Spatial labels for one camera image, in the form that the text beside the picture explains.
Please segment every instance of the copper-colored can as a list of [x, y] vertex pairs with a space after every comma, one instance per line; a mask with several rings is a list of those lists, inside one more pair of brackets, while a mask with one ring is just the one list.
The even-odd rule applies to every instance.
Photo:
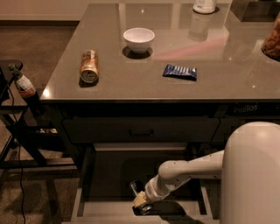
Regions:
[[80, 78], [86, 83], [98, 80], [98, 58], [93, 50], [84, 52], [81, 56]]

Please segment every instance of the bowl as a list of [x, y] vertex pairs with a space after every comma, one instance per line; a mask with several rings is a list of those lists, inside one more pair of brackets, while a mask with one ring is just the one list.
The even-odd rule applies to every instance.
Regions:
[[133, 53], [145, 53], [151, 47], [155, 33], [145, 28], [133, 28], [127, 30], [123, 37]]

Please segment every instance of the drawer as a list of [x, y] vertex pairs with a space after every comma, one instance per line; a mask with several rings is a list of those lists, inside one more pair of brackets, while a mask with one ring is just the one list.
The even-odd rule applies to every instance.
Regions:
[[208, 142], [218, 119], [207, 117], [88, 117], [64, 120], [74, 144]]

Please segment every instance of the drawer handle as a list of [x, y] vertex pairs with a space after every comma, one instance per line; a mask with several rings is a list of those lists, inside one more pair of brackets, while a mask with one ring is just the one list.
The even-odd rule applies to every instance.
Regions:
[[129, 135], [131, 136], [131, 137], [150, 137], [150, 136], [152, 136], [154, 134], [154, 130], [153, 129], [149, 129], [149, 130], [147, 130], [147, 131], [145, 131], [145, 132], [135, 132], [135, 131], [133, 131], [133, 130], [129, 130]]

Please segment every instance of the brown floor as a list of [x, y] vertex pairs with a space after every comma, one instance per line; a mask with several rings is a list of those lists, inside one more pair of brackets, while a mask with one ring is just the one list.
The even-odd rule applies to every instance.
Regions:
[[[44, 88], [67, 47], [74, 26], [0, 26], [0, 60], [22, 60], [22, 72], [36, 88]], [[0, 152], [10, 132], [0, 122]], [[18, 148], [11, 150], [18, 159]], [[43, 151], [49, 158], [61, 154]], [[25, 149], [21, 159], [31, 158]], [[19, 169], [0, 170], [0, 223], [23, 223]], [[70, 221], [79, 173], [74, 166], [25, 168], [23, 174], [26, 223], [45, 224]]]

